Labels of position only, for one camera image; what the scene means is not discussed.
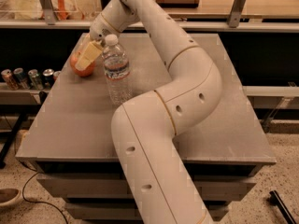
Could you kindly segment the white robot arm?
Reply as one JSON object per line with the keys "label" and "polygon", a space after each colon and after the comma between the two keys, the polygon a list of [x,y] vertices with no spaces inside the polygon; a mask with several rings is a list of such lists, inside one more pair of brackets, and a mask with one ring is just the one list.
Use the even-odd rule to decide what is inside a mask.
{"label": "white robot arm", "polygon": [[213,224],[173,145],[221,99],[221,74],[209,55],[155,0],[111,0],[93,22],[76,68],[98,57],[106,35],[135,21],[143,23],[171,81],[116,109],[111,133],[122,170],[144,224]]}

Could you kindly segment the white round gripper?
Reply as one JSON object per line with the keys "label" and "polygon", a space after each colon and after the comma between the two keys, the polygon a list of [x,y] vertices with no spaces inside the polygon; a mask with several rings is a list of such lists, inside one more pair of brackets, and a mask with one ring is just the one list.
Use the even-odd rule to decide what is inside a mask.
{"label": "white round gripper", "polygon": [[82,38],[80,54],[75,64],[79,71],[85,70],[100,56],[103,50],[102,45],[105,45],[108,35],[119,37],[120,33],[105,20],[102,14],[99,14],[92,22],[89,33]]}

